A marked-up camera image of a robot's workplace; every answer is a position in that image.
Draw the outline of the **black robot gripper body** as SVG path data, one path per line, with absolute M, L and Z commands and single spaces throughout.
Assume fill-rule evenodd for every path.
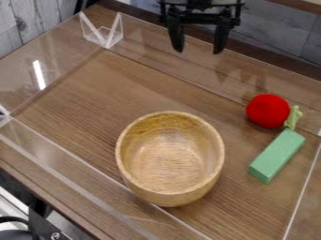
M 237 25 L 244 0 L 157 0 L 157 4 L 165 23 Z

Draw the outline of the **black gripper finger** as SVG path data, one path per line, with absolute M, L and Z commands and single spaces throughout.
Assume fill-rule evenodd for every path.
M 227 45 L 228 35 L 231 30 L 231 19 L 223 18 L 219 24 L 216 24 L 213 32 L 213 54 L 219 54 Z
M 180 53 L 184 49 L 184 31 L 177 16 L 167 16 L 167 29 L 171 46 Z

